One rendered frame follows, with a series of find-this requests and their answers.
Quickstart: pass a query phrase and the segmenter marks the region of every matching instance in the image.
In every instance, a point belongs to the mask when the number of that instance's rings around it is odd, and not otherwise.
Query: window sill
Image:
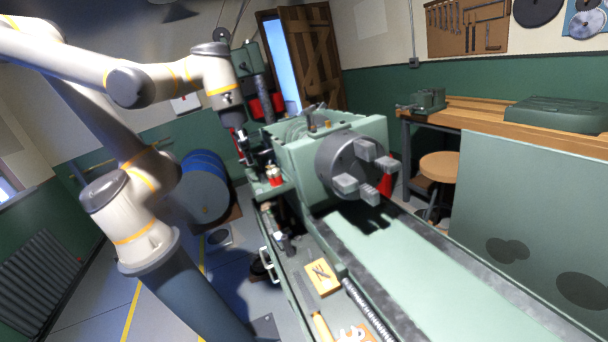
[[[0,204],[0,213],[2,213],[2,211],[4,211],[5,209],[7,209],[8,207],[10,207],[11,205],[17,203],[18,201],[26,198],[27,196],[29,196],[30,194],[33,194],[34,192],[36,192],[38,190],[37,186],[33,186],[31,188],[25,189],[21,192],[18,192],[15,194],[15,196],[9,198],[8,200],[6,200],[6,202],[3,202],[2,204]]]

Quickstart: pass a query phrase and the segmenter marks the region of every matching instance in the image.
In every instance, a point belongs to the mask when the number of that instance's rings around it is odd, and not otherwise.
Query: wooden stool seat
[[[435,182],[456,184],[460,153],[441,151],[427,154],[420,159],[420,173]]]

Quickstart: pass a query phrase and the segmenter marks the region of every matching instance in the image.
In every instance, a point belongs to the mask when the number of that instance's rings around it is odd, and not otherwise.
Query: pegboard
[[[435,0],[424,10],[429,58],[507,52],[511,0]]]

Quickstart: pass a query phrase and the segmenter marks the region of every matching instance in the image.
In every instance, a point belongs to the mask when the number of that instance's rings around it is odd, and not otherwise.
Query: yellow floor line
[[[198,245],[198,269],[201,270],[203,275],[205,274],[205,234],[201,235]],[[198,336],[198,342],[205,342],[205,340]]]
[[[131,301],[131,308],[129,309],[129,315],[127,316],[127,321],[125,322],[125,327],[122,330],[122,337],[120,338],[120,342],[127,342],[127,336],[129,336],[129,328],[131,328],[131,321],[133,320],[133,313],[135,313],[135,306],[137,305],[137,298],[139,298],[140,291],[141,291],[141,281],[137,282],[137,289],[135,290],[135,295],[133,296],[133,301]]]

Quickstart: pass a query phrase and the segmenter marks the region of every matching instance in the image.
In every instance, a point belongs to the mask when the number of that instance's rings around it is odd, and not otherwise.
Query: blue barrel
[[[210,150],[194,150],[182,159],[182,180],[169,196],[173,213],[193,224],[220,218],[230,205],[228,174],[220,156]]]

